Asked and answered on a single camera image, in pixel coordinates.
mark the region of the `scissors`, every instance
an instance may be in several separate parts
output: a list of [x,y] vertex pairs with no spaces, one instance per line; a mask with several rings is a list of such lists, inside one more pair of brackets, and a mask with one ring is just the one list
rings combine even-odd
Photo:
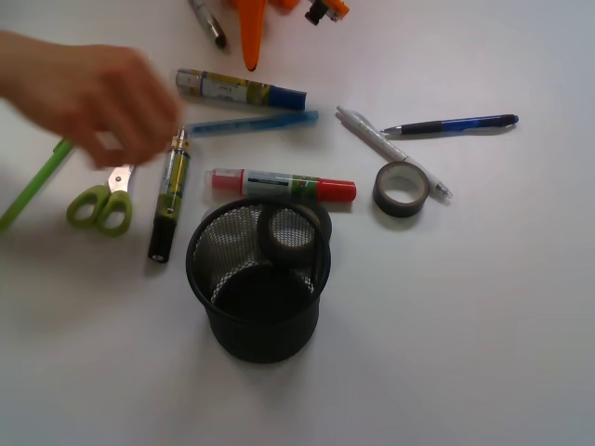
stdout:
[[[134,165],[125,164],[113,169],[106,184],[93,186],[76,197],[66,210],[66,219],[75,228],[90,228],[96,225],[99,231],[110,237],[124,234],[132,220],[132,203],[128,195],[128,182],[134,172]],[[93,205],[93,212],[85,218],[77,218],[79,210]],[[124,213],[124,219],[118,226],[106,226],[106,221],[113,213]]]

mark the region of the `orange object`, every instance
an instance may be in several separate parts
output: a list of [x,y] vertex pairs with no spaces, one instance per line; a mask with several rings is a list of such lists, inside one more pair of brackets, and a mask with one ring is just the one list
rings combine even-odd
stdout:
[[[242,30],[242,51],[245,67],[253,72],[258,65],[260,56],[260,38],[262,35],[262,21],[267,0],[230,0],[238,8],[240,27]],[[299,0],[269,0],[273,5],[285,9],[293,9]],[[331,20],[343,19],[350,9],[341,0],[317,0],[324,7],[332,11]]]

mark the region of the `blue marker cap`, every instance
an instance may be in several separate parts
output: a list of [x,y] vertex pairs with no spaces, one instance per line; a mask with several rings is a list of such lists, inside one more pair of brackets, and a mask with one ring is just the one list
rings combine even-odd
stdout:
[[303,111],[306,109],[306,93],[271,85],[269,107]]

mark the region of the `black mesh pen holder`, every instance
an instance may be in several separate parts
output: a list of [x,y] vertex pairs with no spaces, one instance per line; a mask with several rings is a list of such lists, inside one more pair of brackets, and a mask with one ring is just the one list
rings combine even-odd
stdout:
[[330,266],[327,237],[311,214],[269,197],[220,207],[198,227],[186,256],[215,338],[251,362],[282,361],[306,345]]

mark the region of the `hand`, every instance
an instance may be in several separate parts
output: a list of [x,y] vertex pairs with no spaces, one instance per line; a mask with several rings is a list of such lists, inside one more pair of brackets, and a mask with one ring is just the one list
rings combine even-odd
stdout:
[[[146,60],[118,46],[63,46],[0,32],[0,96],[83,147],[97,166],[142,164],[178,127],[178,104]],[[105,147],[109,131],[121,150]]]

